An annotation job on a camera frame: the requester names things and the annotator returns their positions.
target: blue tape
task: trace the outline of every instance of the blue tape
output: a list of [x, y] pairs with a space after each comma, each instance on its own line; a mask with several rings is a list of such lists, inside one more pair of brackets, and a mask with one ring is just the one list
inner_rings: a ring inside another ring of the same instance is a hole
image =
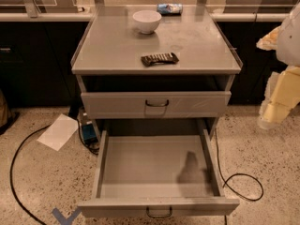
[[57, 209], [54, 208], [52, 214], [58, 220], [61, 225], [71, 225], [72, 222], [76, 219], [76, 217], [81, 213], [81, 209], [78, 207], [76, 210], [71, 214], [70, 217], [65, 218], [62, 213]]

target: white bowl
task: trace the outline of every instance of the white bowl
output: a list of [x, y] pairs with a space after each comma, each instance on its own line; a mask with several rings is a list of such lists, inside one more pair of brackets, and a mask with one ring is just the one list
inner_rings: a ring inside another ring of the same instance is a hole
[[143, 34], [152, 34], [159, 26], [161, 15], [152, 10], [137, 11], [133, 14], [136, 27]]

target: drawer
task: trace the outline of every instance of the drawer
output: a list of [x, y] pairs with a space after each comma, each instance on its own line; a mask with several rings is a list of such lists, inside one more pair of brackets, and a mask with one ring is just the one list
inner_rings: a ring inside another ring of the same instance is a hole
[[230, 91], [82, 93], [82, 101], [91, 119], [217, 117], [230, 96]]
[[106, 120], [87, 218], [229, 215], [202, 119]]

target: terrazzo floor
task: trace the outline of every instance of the terrazzo floor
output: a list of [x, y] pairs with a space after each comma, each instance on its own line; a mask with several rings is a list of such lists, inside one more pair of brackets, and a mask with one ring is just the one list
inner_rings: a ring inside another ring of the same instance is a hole
[[[229, 106], [219, 119], [217, 140], [220, 166], [227, 178], [233, 173], [248, 173], [258, 178], [264, 188], [257, 202], [240, 199], [240, 205], [228, 216], [234, 225], [297, 225], [300, 224], [300, 109], [273, 130], [257, 127], [257, 106]], [[0, 136], [0, 224], [38, 224], [31, 219], [12, 196], [9, 167], [22, 140], [30, 133], [51, 124], [68, 108], [17, 109], [19, 119]], [[21, 202], [46, 224], [63, 224], [53, 215], [58, 209], [70, 217], [79, 201], [91, 196], [97, 157], [80, 143], [78, 131], [58, 152], [37, 142], [39, 134], [30, 138], [17, 157], [13, 181]], [[216, 138], [212, 140], [214, 159]], [[245, 177], [230, 184], [243, 195], [256, 198], [260, 188]], [[227, 187], [227, 198], [239, 198]], [[178, 224], [221, 225], [224, 217], [169, 218], [85, 218], [79, 214], [72, 223], [86, 225]]]

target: paper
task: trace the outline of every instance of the paper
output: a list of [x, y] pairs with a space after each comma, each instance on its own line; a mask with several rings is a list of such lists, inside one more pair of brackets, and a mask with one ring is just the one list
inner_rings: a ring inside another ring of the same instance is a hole
[[78, 129], [76, 120], [60, 114], [55, 122], [37, 139], [52, 149], [58, 151]]

